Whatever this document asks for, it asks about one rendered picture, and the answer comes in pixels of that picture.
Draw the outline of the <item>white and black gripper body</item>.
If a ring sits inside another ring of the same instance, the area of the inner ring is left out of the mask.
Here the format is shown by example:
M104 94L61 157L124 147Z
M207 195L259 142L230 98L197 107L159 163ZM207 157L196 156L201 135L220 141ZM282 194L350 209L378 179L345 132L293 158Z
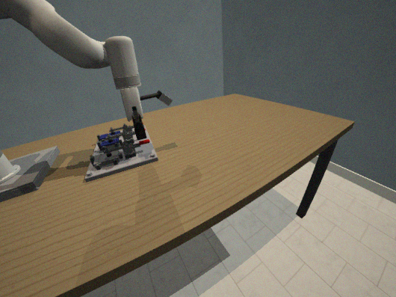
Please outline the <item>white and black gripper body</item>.
M132 120L132 107L136 106L137 108L137 114L138 117L140 117L139 115L141 115L141 119L143 118L143 112L142 112L142 106L141 106L141 102L140 102L140 96L139 96L139 91L138 91L138 86L141 86L141 84L139 85L133 85L133 86L128 86L128 87L123 87L123 88L116 88L117 90L120 89L120 93L121 93L121 97L123 100L123 105L124 105L124 109L126 111L126 117L128 122L130 122L130 120ZM134 115L133 115L134 118Z

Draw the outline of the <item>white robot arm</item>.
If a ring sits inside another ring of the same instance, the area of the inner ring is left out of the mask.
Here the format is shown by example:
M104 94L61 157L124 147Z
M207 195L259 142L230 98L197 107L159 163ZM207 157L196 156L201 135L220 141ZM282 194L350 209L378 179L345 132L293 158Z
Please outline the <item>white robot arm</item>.
M140 84L131 38L110 37L105 42L88 37L55 12L46 0L0 0L0 19L13 19L33 32L52 51L84 69L111 66L116 88ZM20 171L0 150L0 184Z

